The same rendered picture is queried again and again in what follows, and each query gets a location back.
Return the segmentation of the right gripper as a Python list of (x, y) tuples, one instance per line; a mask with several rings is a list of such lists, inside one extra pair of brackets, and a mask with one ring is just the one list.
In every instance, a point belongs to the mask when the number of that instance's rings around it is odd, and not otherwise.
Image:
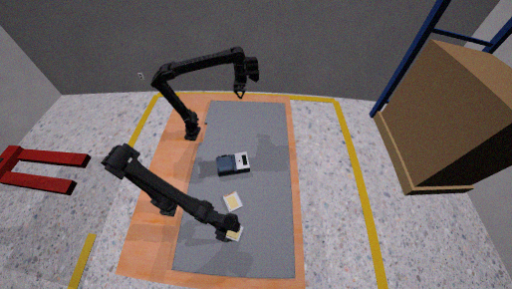
[[(236, 214), (233, 214), (233, 213), (227, 213), (226, 215), (230, 215), (230, 216), (232, 216), (232, 217), (233, 217), (233, 219), (234, 219), (234, 220), (236, 220), (236, 219), (237, 219), (236, 221), (238, 221), (238, 216), (237, 216)], [(218, 239), (218, 240), (221, 240), (221, 241), (224, 241), (224, 242), (229, 242), (229, 241), (231, 241), (231, 239), (226, 238), (226, 233), (221, 232), (221, 231), (219, 231), (218, 229), (216, 229), (216, 230), (215, 230), (215, 234), (217, 234), (215, 238), (216, 238), (216, 239)]]

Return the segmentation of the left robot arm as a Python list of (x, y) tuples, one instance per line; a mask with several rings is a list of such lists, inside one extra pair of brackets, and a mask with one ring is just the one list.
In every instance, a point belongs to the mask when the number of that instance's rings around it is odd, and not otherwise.
[[(233, 54), (230, 54), (230, 51), (231, 53), (233, 52)], [(243, 49), (241, 47), (233, 47), (222, 52), (205, 55), (185, 60), (182, 62), (170, 62), (167, 64), (163, 64), (152, 77), (155, 79), (151, 81), (150, 85), (161, 92), (161, 94), (168, 100), (168, 102), (174, 107), (174, 109), (180, 114), (181, 118), (184, 120), (186, 128), (186, 134), (184, 136), (185, 140), (195, 142), (198, 137), (201, 127), (197, 126), (197, 121), (199, 121), (199, 119), (197, 118), (197, 113), (189, 112), (188, 110), (190, 109), (188, 109), (184, 105), (181, 99), (165, 81), (175, 79), (175, 77), (188, 72), (231, 63), (234, 64), (235, 73), (241, 74), (245, 72), (244, 74), (239, 75), (240, 83), (246, 83), (246, 75), (249, 75), (248, 78), (254, 82), (257, 82), (259, 80), (257, 58), (245, 57)]]

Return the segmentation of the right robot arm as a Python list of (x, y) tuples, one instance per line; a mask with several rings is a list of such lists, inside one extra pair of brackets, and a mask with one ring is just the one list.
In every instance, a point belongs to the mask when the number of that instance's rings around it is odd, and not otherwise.
[[(153, 205), (156, 204), (159, 209), (163, 208), (159, 212), (160, 214), (173, 217), (179, 205), (185, 212), (201, 223), (217, 226), (214, 228), (224, 233), (227, 233), (227, 230), (239, 232), (240, 223), (234, 220), (232, 216), (218, 213), (218, 211), (213, 210), (214, 207), (209, 201), (200, 201), (183, 193), (144, 167), (137, 160), (140, 153), (130, 145), (123, 144), (114, 147), (109, 152), (111, 156), (107, 155), (101, 162), (105, 169), (119, 179), (123, 179), (125, 176), (129, 181), (147, 193)], [(132, 160), (127, 162), (130, 157)]]

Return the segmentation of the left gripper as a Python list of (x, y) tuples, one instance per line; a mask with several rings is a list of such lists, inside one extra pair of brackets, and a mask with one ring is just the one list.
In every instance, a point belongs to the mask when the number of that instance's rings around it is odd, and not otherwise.
[[(244, 73), (245, 73), (245, 72), (244, 72)], [(235, 72), (234, 72), (234, 74), (235, 74), (235, 79), (234, 79), (234, 84), (233, 84), (233, 92), (237, 95), (237, 97), (238, 97), (239, 99), (242, 99), (242, 98), (243, 98), (243, 96), (244, 96), (244, 94), (245, 94), (245, 92), (246, 92), (246, 89), (243, 89), (243, 88), (245, 87), (245, 85), (246, 85), (247, 81), (246, 81), (246, 83), (240, 83), (240, 81), (239, 81), (239, 75), (242, 75), (242, 74), (244, 74), (244, 73), (237, 74), (237, 73), (235, 73)], [(238, 88), (238, 86), (239, 86), (240, 88)], [(241, 87), (241, 86), (242, 86), (242, 87)], [(242, 95), (241, 95), (241, 96), (239, 96), (239, 94), (238, 94), (237, 92), (242, 92)]]

